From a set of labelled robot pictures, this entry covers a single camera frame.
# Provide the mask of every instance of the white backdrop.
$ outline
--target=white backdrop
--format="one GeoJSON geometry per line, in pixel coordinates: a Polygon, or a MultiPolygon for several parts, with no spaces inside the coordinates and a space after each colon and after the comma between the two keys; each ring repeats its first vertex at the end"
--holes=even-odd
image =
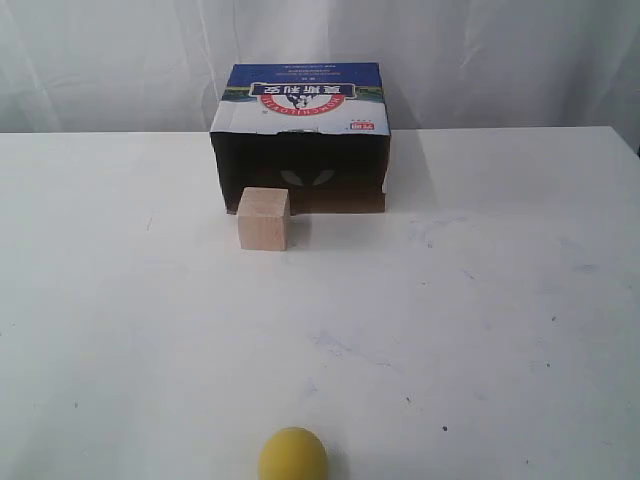
{"type": "Polygon", "coordinates": [[[392,127],[613,125],[638,0],[0,0],[0,131],[206,130],[236,62],[378,61],[392,127]]]}

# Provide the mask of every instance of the cow logo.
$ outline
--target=cow logo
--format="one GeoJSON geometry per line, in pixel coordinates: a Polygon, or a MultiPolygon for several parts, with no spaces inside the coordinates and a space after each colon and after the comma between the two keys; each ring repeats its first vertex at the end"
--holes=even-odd
{"type": "Polygon", "coordinates": [[[293,116],[318,115],[355,98],[352,83],[272,84],[252,83],[249,95],[260,99],[269,110],[293,116]]]}

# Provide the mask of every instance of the yellow ball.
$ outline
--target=yellow ball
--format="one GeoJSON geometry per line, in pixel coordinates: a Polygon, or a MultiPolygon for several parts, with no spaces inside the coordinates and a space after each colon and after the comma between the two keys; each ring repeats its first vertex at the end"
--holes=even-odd
{"type": "Polygon", "coordinates": [[[309,430],[285,428],[267,440],[258,463],[260,480],[327,480],[327,452],[309,430]]]}

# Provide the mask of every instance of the wooden block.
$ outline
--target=wooden block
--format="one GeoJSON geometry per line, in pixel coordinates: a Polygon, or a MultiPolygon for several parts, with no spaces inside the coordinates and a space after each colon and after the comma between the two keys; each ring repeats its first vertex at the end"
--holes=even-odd
{"type": "Polygon", "coordinates": [[[245,250],[286,250],[289,192],[246,187],[238,206],[238,235],[245,250]]]}

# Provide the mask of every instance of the cardboard box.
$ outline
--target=cardboard box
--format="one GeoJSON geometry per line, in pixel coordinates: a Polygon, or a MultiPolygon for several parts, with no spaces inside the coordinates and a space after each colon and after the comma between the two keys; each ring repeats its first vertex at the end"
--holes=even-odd
{"type": "Polygon", "coordinates": [[[292,213],[381,212],[390,130],[377,63],[235,65],[211,127],[227,211],[286,188],[292,213]]]}

